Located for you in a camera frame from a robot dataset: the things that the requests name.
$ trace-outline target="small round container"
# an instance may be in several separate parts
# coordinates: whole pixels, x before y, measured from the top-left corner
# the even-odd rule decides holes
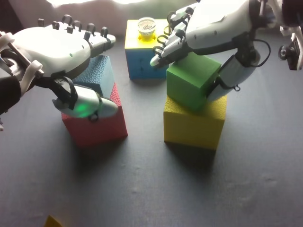
[[[143,39],[152,38],[156,31],[156,20],[151,17],[143,17],[138,21],[138,31]]]

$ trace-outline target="green block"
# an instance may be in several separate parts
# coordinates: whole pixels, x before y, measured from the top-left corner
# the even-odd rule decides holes
[[[220,67],[213,59],[190,53],[167,69],[167,95],[193,111],[200,110]]]

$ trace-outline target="gray table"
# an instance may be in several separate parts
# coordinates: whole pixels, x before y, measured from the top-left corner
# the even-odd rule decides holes
[[[166,81],[130,81],[122,40],[108,55],[124,141],[80,151],[52,92],[26,93],[1,116],[0,226],[42,227],[52,214],[64,227],[301,227],[303,73],[278,59],[288,39],[258,37],[273,53],[229,94],[215,156],[163,142]]]

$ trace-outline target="foam block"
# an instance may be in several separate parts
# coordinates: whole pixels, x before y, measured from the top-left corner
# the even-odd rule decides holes
[[[62,225],[52,216],[48,216],[44,227],[62,227]]]
[[[115,116],[90,122],[84,118],[72,118],[62,114],[62,120],[75,144],[80,148],[94,146],[110,140],[127,136],[123,110],[116,84],[112,89],[110,100],[118,105]]]
[[[149,40],[141,39],[138,32],[138,20],[128,20],[125,36],[125,55],[130,79],[163,79],[166,78],[166,69],[155,69],[150,61],[155,55],[152,51],[158,43],[158,36],[163,34],[168,25],[167,20],[156,20],[155,36]]]
[[[167,95],[193,111],[200,110],[220,67],[215,60],[190,53],[167,69]]]
[[[72,81],[74,84],[90,87],[101,96],[109,98],[115,82],[109,57],[99,55],[90,59],[88,68]]]
[[[170,97],[164,107],[164,141],[216,150],[225,122],[227,97],[192,112]]]

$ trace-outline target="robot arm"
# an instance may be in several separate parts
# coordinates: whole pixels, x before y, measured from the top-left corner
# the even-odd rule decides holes
[[[110,49],[115,37],[107,28],[95,32],[81,29],[77,22],[62,22],[24,29],[14,35],[0,32],[0,115],[7,112],[33,86],[52,90],[58,97],[54,106],[72,117],[96,120],[117,112],[115,103],[88,87],[74,85],[72,79],[89,65],[89,60]]]
[[[260,28],[270,28],[274,23],[281,25],[284,35],[292,34],[292,43],[281,47],[279,56],[287,60],[291,70],[300,70],[303,66],[303,3],[296,0],[203,0],[191,9],[185,8],[179,24],[168,17],[173,28],[165,42],[154,48],[155,56],[151,66],[162,67],[178,61],[194,52],[208,55],[237,49],[220,69],[219,76],[209,87],[207,98],[214,101],[245,81],[255,70],[262,66],[271,53],[267,42],[257,40],[255,32]],[[269,55],[259,64],[260,55],[254,48],[254,42],[264,42]]]

